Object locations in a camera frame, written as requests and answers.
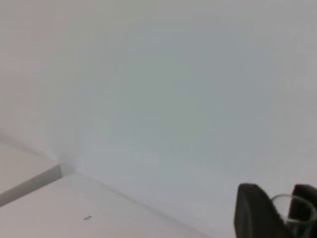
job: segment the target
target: black object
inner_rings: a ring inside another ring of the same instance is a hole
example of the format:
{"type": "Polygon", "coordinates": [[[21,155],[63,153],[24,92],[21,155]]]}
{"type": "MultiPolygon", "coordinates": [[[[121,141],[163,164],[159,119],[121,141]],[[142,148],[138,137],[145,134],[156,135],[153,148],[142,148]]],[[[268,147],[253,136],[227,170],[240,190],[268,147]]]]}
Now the black object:
{"type": "MultiPolygon", "coordinates": [[[[294,187],[293,195],[301,197],[306,201],[309,201],[311,204],[317,208],[317,189],[310,185],[297,184],[294,187]]],[[[305,210],[305,207],[292,202],[289,212],[289,217],[297,217],[300,220],[309,220],[310,211],[305,210]]],[[[317,229],[316,225],[312,227],[310,238],[317,238],[317,229]]]]}
{"type": "Polygon", "coordinates": [[[239,186],[234,226],[237,238],[293,238],[268,195],[256,184],[239,186]]]}

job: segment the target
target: white wall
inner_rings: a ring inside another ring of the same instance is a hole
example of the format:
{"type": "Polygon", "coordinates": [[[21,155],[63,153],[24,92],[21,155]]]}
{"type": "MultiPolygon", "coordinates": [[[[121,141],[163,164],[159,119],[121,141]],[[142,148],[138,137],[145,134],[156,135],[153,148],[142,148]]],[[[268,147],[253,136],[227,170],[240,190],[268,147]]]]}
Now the white wall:
{"type": "Polygon", "coordinates": [[[239,183],[317,185],[316,10],[2,1],[2,138],[232,237],[239,183]]]}

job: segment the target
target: white surface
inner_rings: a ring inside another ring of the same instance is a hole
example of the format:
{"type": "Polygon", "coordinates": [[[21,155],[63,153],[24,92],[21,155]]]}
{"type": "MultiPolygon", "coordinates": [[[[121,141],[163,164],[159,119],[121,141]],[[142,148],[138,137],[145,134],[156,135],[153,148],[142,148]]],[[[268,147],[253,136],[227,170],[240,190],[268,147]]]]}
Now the white surface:
{"type": "Polygon", "coordinates": [[[0,209],[2,238],[205,238],[79,175],[0,209]]]}
{"type": "Polygon", "coordinates": [[[0,16],[0,130],[34,150],[214,237],[233,236],[240,182],[315,183],[316,1],[2,0],[0,16]]]}
{"type": "Polygon", "coordinates": [[[0,144],[0,206],[58,178],[57,162],[0,144]]]}

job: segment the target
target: white shelf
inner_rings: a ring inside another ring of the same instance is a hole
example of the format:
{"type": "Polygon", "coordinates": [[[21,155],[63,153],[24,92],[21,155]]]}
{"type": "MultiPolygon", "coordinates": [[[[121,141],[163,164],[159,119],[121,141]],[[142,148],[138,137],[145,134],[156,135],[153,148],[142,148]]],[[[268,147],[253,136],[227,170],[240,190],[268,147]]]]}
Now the white shelf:
{"type": "Polygon", "coordinates": [[[0,208],[0,236],[205,237],[78,174],[62,178],[0,208]]]}
{"type": "Polygon", "coordinates": [[[0,144],[0,207],[60,177],[57,162],[0,144]]]}

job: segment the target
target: small mark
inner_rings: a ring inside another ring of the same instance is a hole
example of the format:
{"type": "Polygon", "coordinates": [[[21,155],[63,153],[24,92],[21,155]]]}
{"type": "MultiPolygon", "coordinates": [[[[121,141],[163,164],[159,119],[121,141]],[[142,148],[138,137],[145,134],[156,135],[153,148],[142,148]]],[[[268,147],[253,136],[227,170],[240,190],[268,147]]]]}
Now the small mark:
{"type": "Polygon", "coordinates": [[[92,216],[85,217],[85,218],[84,218],[84,221],[88,221],[88,220],[90,220],[91,218],[92,218],[92,216]]]}

